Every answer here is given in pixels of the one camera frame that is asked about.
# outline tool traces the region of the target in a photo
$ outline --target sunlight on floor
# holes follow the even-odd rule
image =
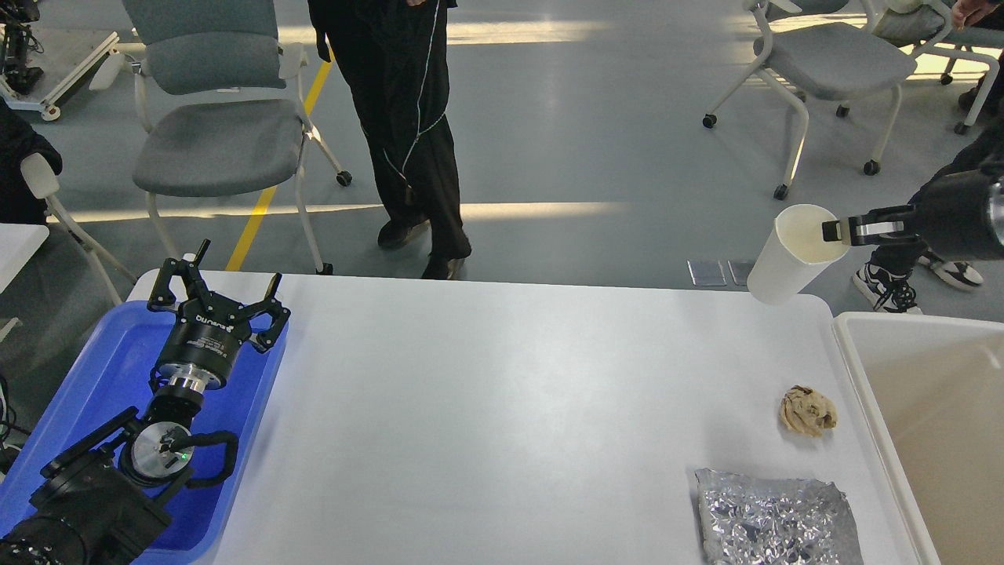
[[[609,29],[602,21],[501,21],[451,23],[447,27],[450,45],[502,45],[512,43],[568,43],[584,41],[598,31]],[[282,43],[313,44],[314,29],[307,25],[280,26]]]
[[[626,211],[624,202],[498,202],[470,203],[461,205],[465,221],[499,221],[533,218],[572,218],[600,216]],[[220,208],[174,208],[160,210],[164,217],[212,218],[217,216],[250,216],[251,206],[224,206]],[[324,212],[348,212],[352,210],[383,209],[380,204],[342,204],[307,206],[313,214]],[[269,216],[295,214],[295,206],[271,206]],[[147,219],[147,210],[113,210],[71,212],[78,223],[111,222]]]

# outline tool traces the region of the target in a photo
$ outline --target chair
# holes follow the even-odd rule
[[[330,274],[303,204],[306,144],[317,144],[342,186],[342,169],[303,104],[303,45],[279,46],[272,0],[123,0],[146,60],[131,61],[140,119],[150,133],[133,181],[147,191],[148,212],[168,253],[180,257],[157,210],[157,196],[229,196],[256,192],[294,178],[296,206],[317,273]],[[110,84],[124,55],[105,61],[91,87]],[[284,88],[296,78],[297,99],[265,98],[182,105],[153,125],[146,77],[170,94],[231,87]]]
[[[955,124],[955,132],[962,135],[965,134],[969,130],[969,127],[976,122],[976,118],[979,116],[980,111],[983,109],[983,104],[987,99],[987,94],[990,93],[990,88],[993,86],[994,80],[1000,72],[1000,62],[998,62],[996,58],[987,54],[977,53],[973,51],[973,48],[985,47],[1004,49],[1004,31],[982,27],[955,29],[952,27],[951,7],[953,4],[955,4],[955,0],[914,0],[914,2],[908,6],[913,8],[910,12],[900,13],[895,9],[888,9],[883,15],[883,20],[910,18],[914,15],[914,11],[923,9],[924,6],[928,6],[931,10],[937,13],[938,16],[941,16],[943,23],[934,37],[919,37],[916,38],[916,40],[911,41],[914,43],[914,50],[911,52],[911,55],[915,58],[922,54],[947,57],[948,64],[945,66],[945,71],[941,74],[942,84],[952,83],[952,69],[955,68],[955,61],[957,59],[982,62],[987,65],[988,68],[986,78],[984,78],[983,84],[976,92],[976,99],[973,101],[973,105],[969,108],[969,113],[966,114],[965,119]],[[939,46],[939,43],[953,44],[954,48],[941,47]]]
[[[799,12],[802,15],[836,12],[848,1],[797,0],[792,3],[788,0],[744,0],[744,7],[753,13],[761,32],[761,37],[753,44],[757,57],[708,107],[703,121],[706,127],[714,127],[718,122],[715,110],[753,74],[763,79],[795,108],[799,117],[799,129],[791,146],[784,178],[774,190],[774,198],[778,200],[784,200],[788,196],[794,180],[808,131],[809,115],[803,99],[782,84],[768,69],[801,92],[824,100],[843,102],[882,90],[891,90],[893,103],[889,117],[871,152],[871,159],[864,164],[864,174],[877,174],[882,168],[882,154],[900,109],[900,83],[914,72],[917,62],[893,45],[871,35],[874,10],[870,0],[860,0],[868,17],[865,29],[844,22],[811,25],[779,33],[770,28],[771,21]],[[868,61],[868,64],[862,64],[862,61]],[[842,117],[847,111],[847,105],[841,103],[837,108],[837,115]]]
[[[73,217],[63,207],[62,202],[56,198],[56,192],[59,191],[59,180],[52,171],[52,167],[49,166],[48,161],[40,154],[32,153],[21,161],[21,176],[24,177],[24,182],[28,185],[31,194],[35,198],[45,200],[49,212],[59,220],[66,231],[83,248],[87,262],[90,263],[94,273],[104,282],[112,304],[116,306],[120,305],[122,303],[121,297],[118,296],[114,285],[111,284],[108,272],[104,269],[104,265],[101,264],[100,259],[103,258],[111,263],[111,266],[129,278],[133,285],[136,285],[136,275],[130,272],[122,263],[118,262],[118,259],[114,255],[109,253],[107,249],[102,247],[100,243],[95,241],[93,237],[73,221]]]

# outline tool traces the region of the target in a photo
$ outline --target paper cup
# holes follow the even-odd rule
[[[842,257],[846,245],[822,240],[822,222],[835,219],[829,210],[813,204],[795,204],[778,214],[747,280],[753,297],[764,304],[781,304]]]

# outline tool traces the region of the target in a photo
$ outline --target white plastic container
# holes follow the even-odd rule
[[[1004,324],[846,313],[834,330],[924,561],[1004,562]]]

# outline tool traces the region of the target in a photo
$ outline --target metal plate on floor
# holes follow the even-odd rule
[[[725,287],[725,272],[719,261],[687,261],[695,287]]]
[[[729,259],[729,271],[732,272],[732,281],[737,287],[746,286],[746,279],[749,278],[755,263],[756,261]]]

